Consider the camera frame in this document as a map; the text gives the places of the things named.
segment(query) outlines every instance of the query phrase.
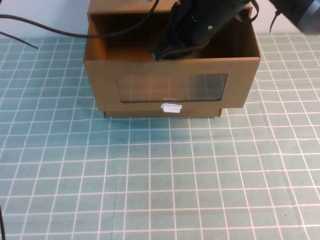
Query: brown cardboard box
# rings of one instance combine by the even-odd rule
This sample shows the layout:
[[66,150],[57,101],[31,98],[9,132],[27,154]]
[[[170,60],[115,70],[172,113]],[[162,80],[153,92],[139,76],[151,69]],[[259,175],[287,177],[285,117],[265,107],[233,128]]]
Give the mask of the brown cardboard box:
[[[242,108],[260,63],[251,24],[228,23],[197,56],[153,59],[175,1],[161,0],[139,29],[117,38],[88,39],[84,65],[97,107],[108,117],[218,117],[223,108]],[[89,34],[132,26],[153,2],[91,0]],[[165,113],[163,103],[182,106]]]

